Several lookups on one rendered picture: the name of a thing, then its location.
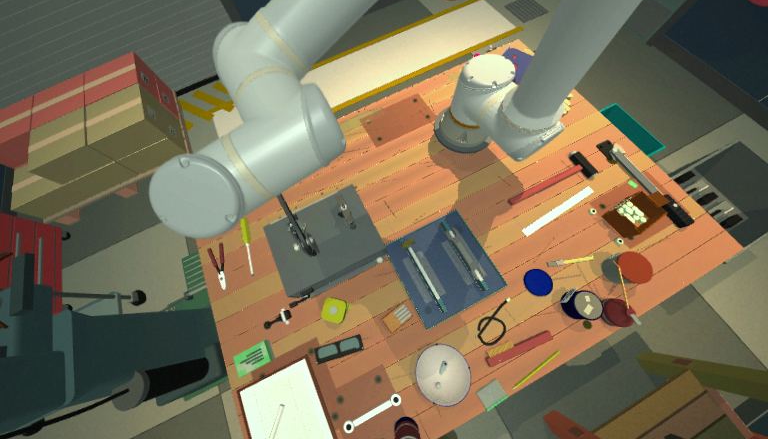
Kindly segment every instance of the teal bin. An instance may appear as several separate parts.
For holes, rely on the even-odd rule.
[[[667,148],[618,104],[614,103],[602,109],[600,113],[611,121],[630,141],[634,142],[646,156],[651,157]]]

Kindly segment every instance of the pliers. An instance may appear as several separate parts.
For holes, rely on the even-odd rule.
[[[216,268],[216,272],[219,273],[219,283],[221,284],[221,288],[226,291],[227,276],[224,275],[224,243],[219,243],[219,261],[221,261],[221,267],[219,267],[219,263],[216,262],[216,256],[213,255],[213,251],[210,247],[208,248],[208,255],[211,257],[211,262],[213,263],[213,267]]]

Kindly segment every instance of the concrete floor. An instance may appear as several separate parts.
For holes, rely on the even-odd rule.
[[[445,0],[416,1],[418,3],[403,1],[376,11],[376,21],[364,17],[339,42],[349,48],[370,40],[373,32],[363,27],[364,24],[383,22],[389,30],[394,30],[455,5]],[[487,1],[511,22],[519,23],[503,7],[513,0]],[[534,50],[560,0],[536,1],[550,13],[523,24],[525,30],[516,36]],[[405,13],[404,4],[412,4],[413,10]],[[374,37],[386,32],[377,26]],[[465,60],[443,67],[447,69]],[[412,79],[399,88],[423,79]],[[763,159],[768,159],[766,151],[757,150],[761,144],[768,144],[768,132],[749,118],[740,116],[739,111],[700,81],[626,30],[617,34],[577,89],[598,108],[619,103],[667,145],[667,149],[654,159],[668,172],[716,150],[722,138],[740,138]],[[368,101],[377,99],[378,96],[374,96]],[[213,124],[204,122],[196,124],[190,136],[194,149],[216,137]],[[153,214],[151,210],[141,213]],[[102,223],[92,227],[109,226]],[[133,230],[126,237],[112,240],[119,242],[112,245],[105,242],[103,250],[82,253],[78,262],[64,270],[65,290],[126,293],[143,289],[149,298],[147,304],[134,311],[131,311],[132,306],[126,306],[125,312],[156,311],[181,296],[184,279],[180,260],[188,254],[184,237],[162,225],[147,223],[141,231]],[[541,420],[541,415],[552,408],[585,426],[595,427],[610,418],[614,409],[623,409],[660,383],[659,377],[638,370],[634,357],[645,350],[765,369],[768,345],[761,335],[768,326],[768,313],[763,307],[768,299],[768,288],[764,287],[760,273],[767,267],[768,241],[763,240],[645,313],[642,328],[618,331],[568,364],[550,371],[546,377],[521,391],[523,394],[513,395],[496,409],[477,416],[445,438],[554,437]],[[748,317],[741,313],[746,309],[751,310]],[[595,402],[584,400],[585,397],[594,398],[595,391],[605,390],[603,385],[618,381],[628,386],[623,394],[611,398],[612,402],[606,403],[605,398]],[[745,400],[732,394],[724,396],[732,407]],[[118,413],[111,405],[101,406],[44,429],[37,436],[43,439],[239,439],[242,431],[235,416],[231,392],[222,385],[192,401],[176,401],[162,408],[152,401],[126,413]]]

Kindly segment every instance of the floor grate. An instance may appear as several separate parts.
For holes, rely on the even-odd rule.
[[[546,14],[547,11],[541,4],[534,0],[517,0],[504,6],[521,22],[528,22]]]

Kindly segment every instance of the workbench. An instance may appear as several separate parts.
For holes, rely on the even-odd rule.
[[[527,49],[520,41],[509,46]],[[489,54],[501,54],[506,48]],[[512,160],[495,143],[469,155],[445,149],[435,138],[432,124],[434,117],[450,105],[462,66],[339,119],[347,140],[344,154],[288,189],[284,197],[291,209],[297,211],[354,184],[385,244],[458,210],[503,275],[507,287],[426,330],[387,260],[291,309],[289,325],[277,323],[265,330],[264,322],[274,319],[281,308],[288,309],[288,302],[294,300],[283,292],[264,236],[263,227],[284,216],[277,199],[273,199],[247,216],[251,224],[254,276],[248,270],[239,228],[221,237],[198,240],[239,413],[242,411],[235,393],[238,387],[306,355],[310,348],[360,334],[364,345],[361,352],[321,365],[314,365],[310,356],[337,437],[392,437],[395,421],[410,416],[418,423],[422,438],[437,439],[485,411],[476,392],[493,379],[498,379],[507,394],[512,394],[515,383],[553,352],[559,350],[560,354],[521,388],[532,385],[537,378],[617,331],[602,320],[594,321],[593,327],[586,329],[583,321],[565,315],[559,304],[570,288],[592,291],[601,299],[622,298],[621,285],[606,279],[601,269],[601,263],[610,256],[624,251],[641,252],[653,265],[654,276],[649,283],[627,284],[630,303],[642,319],[643,313],[741,250],[717,222],[576,91],[570,111],[562,118],[565,131],[525,161]],[[365,118],[388,106],[419,99],[429,106],[431,120],[384,145],[375,144],[377,138],[369,137],[365,130]],[[677,200],[695,223],[677,229],[664,217],[642,235],[617,245],[614,240],[618,234],[601,214],[637,189],[628,184],[630,178],[619,165],[609,164],[598,152],[596,145],[605,140],[621,144],[627,157],[663,193]],[[572,151],[584,154],[598,174],[588,180],[576,174],[514,206],[507,203],[508,198],[524,189],[572,167],[568,158]],[[524,227],[587,185],[594,190],[590,197],[531,236],[523,234]],[[598,210],[597,215],[589,214],[592,208]],[[226,253],[226,291],[219,286],[206,252],[208,247],[216,251],[220,241]],[[546,265],[547,261],[588,255],[595,260],[554,268]],[[523,274],[536,268],[546,270],[553,278],[554,291],[547,296],[534,296],[523,285]],[[350,303],[341,324],[320,318],[327,297]],[[512,299],[497,316],[507,326],[503,342],[519,343],[545,330],[554,339],[491,368],[485,361],[488,348],[476,338],[477,324],[506,297]],[[382,317],[402,302],[414,317],[391,334]],[[493,338],[500,329],[498,323],[493,323],[484,337]],[[275,360],[238,378],[233,357],[265,339],[272,344]],[[420,352],[435,343],[461,351],[472,372],[469,394],[450,408],[429,402],[414,377]],[[395,392],[402,397],[401,406],[379,414],[352,434],[342,432],[345,421],[368,412]]]

